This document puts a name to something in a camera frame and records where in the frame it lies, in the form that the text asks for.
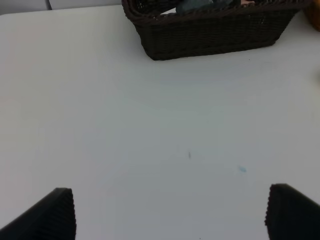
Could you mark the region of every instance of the white tabletop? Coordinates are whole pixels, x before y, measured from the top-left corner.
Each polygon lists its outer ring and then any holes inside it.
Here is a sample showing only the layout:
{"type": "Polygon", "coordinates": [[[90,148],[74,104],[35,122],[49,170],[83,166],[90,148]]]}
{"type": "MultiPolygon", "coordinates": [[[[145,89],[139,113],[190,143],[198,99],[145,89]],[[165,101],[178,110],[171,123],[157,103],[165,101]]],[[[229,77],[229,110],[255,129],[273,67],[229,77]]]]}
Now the white tabletop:
{"type": "Polygon", "coordinates": [[[55,187],[77,240],[267,240],[269,187],[320,202],[320,34],[152,61],[121,6],[0,17],[0,226],[55,187]]]}

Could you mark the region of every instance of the black object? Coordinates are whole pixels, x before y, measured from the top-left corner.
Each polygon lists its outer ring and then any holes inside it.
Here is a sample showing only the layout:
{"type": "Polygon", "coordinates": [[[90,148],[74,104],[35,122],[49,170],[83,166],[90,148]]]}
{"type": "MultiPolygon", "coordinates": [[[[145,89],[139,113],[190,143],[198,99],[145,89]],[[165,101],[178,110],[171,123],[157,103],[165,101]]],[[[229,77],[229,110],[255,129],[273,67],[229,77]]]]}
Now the black object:
{"type": "Polygon", "coordinates": [[[287,184],[274,184],[265,225],[270,240],[320,240],[320,206],[287,184]]]}
{"type": "Polygon", "coordinates": [[[223,54],[273,45],[312,0],[255,0],[255,4],[161,14],[182,0],[122,0],[127,18],[153,60],[223,54]]]}
{"type": "Polygon", "coordinates": [[[74,240],[76,216],[72,190],[56,188],[0,230],[0,240],[74,240]]]}

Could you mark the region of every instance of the item in basket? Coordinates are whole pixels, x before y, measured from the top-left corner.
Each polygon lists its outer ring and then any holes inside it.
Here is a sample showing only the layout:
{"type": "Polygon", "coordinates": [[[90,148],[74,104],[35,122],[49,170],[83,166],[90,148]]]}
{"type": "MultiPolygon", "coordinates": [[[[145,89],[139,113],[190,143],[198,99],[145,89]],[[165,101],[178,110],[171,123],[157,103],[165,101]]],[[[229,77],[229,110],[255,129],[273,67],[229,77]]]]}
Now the item in basket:
{"type": "Polygon", "coordinates": [[[184,0],[177,7],[176,12],[178,14],[185,13],[189,10],[197,9],[222,9],[227,6],[240,6],[254,3],[254,1],[248,0],[184,0]]]}

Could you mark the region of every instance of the basket rim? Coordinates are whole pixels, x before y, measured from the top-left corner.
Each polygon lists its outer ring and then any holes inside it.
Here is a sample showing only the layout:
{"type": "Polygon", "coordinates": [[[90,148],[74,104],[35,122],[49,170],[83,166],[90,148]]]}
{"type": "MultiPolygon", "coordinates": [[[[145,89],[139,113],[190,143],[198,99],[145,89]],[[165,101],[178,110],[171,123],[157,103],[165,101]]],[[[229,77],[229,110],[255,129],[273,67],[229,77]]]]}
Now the basket rim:
{"type": "Polygon", "coordinates": [[[152,13],[141,13],[134,7],[134,0],[121,0],[123,10],[127,18],[135,25],[163,25],[181,23],[184,21],[222,18],[226,16],[247,15],[281,10],[300,10],[307,7],[313,0],[275,0],[274,2],[250,3],[242,6],[228,6],[217,9],[190,10],[183,14],[154,11],[152,13]]]}

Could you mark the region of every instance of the black ribbed object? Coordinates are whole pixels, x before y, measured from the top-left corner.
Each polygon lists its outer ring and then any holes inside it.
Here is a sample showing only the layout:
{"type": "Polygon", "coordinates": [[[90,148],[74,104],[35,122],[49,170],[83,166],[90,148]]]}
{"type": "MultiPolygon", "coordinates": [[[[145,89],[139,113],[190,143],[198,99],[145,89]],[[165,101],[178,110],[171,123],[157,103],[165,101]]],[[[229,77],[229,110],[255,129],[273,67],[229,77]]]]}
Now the black ribbed object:
{"type": "Polygon", "coordinates": [[[0,230],[0,240],[75,240],[72,190],[56,188],[0,230]]]}
{"type": "Polygon", "coordinates": [[[270,240],[320,240],[320,206],[288,184],[274,184],[265,225],[270,240]]]}

